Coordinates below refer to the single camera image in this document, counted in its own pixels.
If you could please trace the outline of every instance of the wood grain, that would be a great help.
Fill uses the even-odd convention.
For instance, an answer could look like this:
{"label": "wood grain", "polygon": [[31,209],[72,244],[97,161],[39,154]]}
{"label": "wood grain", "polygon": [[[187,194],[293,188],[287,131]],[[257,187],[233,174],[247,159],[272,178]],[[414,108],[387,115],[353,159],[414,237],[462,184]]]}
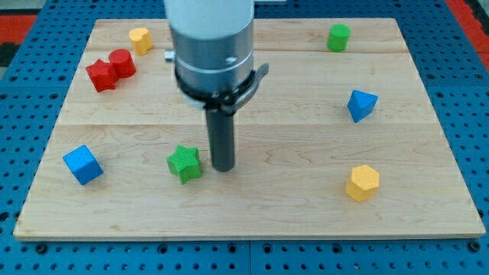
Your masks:
{"label": "wood grain", "polygon": [[[349,51],[319,46],[328,26]],[[138,72],[97,94],[84,67],[149,27]],[[235,118],[237,165],[212,168],[205,120],[176,92],[166,21],[97,21],[34,179],[15,236],[23,241],[476,238],[485,233],[393,19],[256,20],[256,97]],[[358,124],[352,89],[380,96]],[[80,186],[62,156],[87,144],[102,176]],[[203,177],[182,186],[166,157],[196,146]],[[381,175],[375,197],[344,193],[352,167]]]}

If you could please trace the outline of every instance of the blue pegboard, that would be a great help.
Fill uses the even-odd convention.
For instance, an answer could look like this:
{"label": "blue pegboard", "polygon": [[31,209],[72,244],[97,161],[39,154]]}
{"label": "blue pegboard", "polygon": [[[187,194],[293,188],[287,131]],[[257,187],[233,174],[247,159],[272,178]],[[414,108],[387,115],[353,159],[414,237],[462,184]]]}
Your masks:
{"label": "blue pegboard", "polygon": [[[12,237],[97,18],[164,18],[161,0],[48,0],[0,81],[0,273],[486,274],[489,240],[22,243]],[[396,18],[484,224],[489,75],[443,0],[289,0],[256,18]]]}

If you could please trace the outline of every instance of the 3d printed block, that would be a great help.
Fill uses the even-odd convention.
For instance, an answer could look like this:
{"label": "3d printed block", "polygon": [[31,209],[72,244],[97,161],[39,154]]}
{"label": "3d printed block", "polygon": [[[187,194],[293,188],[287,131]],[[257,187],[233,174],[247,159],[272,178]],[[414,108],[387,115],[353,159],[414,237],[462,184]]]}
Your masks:
{"label": "3d printed block", "polygon": [[185,184],[188,180],[200,178],[199,150],[195,147],[176,146],[175,153],[167,158],[168,168]]}
{"label": "3d printed block", "polygon": [[366,92],[354,90],[348,102],[348,110],[355,123],[372,113],[379,97]]}
{"label": "3d printed block", "polygon": [[134,53],[136,53],[138,56],[145,55],[147,50],[153,47],[150,31],[145,27],[130,30],[129,38],[131,38]]}
{"label": "3d printed block", "polygon": [[136,73],[136,67],[128,50],[118,49],[112,51],[108,55],[108,61],[114,65],[115,72],[119,78],[126,78]]}
{"label": "3d printed block", "polygon": [[64,155],[63,160],[81,185],[87,184],[103,173],[99,163],[86,145]]}
{"label": "3d printed block", "polygon": [[97,92],[115,89],[118,76],[112,63],[97,60],[94,64],[86,67],[86,72],[89,74]]}
{"label": "3d printed block", "polygon": [[334,52],[345,50],[348,39],[350,38],[350,33],[350,28],[347,25],[333,25],[329,31],[328,48]]}
{"label": "3d printed block", "polygon": [[362,165],[351,169],[345,192],[357,202],[363,202],[371,199],[378,187],[379,173],[368,165]]}

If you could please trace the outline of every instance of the green block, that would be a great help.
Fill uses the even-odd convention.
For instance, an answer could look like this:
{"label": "green block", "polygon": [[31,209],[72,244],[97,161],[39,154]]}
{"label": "green block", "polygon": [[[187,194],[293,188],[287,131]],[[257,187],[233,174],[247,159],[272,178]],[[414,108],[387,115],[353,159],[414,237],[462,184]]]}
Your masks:
{"label": "green block", "polygon": [[168,168],[185,184],[190,179],[200,178],[199,149],[177,145],[175,153],[167,158]]}
{"label": "green block", "polygon": [[341,52],[345,50],[350,33],[350,28],[347,25],[333,25],[329,31],[328,48],[334,52]]}

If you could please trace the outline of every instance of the blue block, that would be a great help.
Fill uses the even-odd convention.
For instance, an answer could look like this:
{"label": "blue block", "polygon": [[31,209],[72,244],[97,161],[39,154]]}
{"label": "blue block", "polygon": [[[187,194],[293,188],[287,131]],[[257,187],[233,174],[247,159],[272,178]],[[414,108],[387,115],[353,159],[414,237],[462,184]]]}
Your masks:
{"label": "blue block", "polygon": [[379,97],[366,92],[353,90],[348,102],[348,110],[355,123],[366,117],[374,110],[375,103]]}
{"label": "blue block", "polygon": [[63,160],[81,185],[87,184],[104,173],[86,145],[69,152],[63,157]]}

